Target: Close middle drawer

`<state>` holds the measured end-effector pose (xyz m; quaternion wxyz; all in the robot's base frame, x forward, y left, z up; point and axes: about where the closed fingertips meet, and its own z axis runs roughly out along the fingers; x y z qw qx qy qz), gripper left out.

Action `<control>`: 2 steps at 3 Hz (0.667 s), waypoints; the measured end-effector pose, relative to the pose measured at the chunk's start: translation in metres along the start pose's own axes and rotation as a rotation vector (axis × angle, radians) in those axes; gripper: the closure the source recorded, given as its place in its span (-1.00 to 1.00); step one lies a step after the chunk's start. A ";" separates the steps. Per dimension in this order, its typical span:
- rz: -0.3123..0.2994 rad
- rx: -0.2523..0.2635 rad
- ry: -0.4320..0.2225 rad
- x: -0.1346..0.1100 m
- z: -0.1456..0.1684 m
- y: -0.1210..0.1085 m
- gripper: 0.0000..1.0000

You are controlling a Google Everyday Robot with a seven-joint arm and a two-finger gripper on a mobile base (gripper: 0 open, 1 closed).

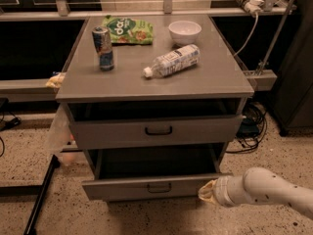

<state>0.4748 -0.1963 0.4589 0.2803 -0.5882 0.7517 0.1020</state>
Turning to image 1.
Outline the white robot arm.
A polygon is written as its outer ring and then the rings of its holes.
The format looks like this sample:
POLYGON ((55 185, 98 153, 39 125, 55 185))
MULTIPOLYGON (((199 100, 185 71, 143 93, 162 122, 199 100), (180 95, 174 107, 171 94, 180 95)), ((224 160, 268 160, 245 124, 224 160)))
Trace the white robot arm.
POLYGON ((313 219, 313 190, 290 183, 263 167, 211 180, 202 186, 198 196, 202 201, 226 208, 242 204, 284 205, 313 219))

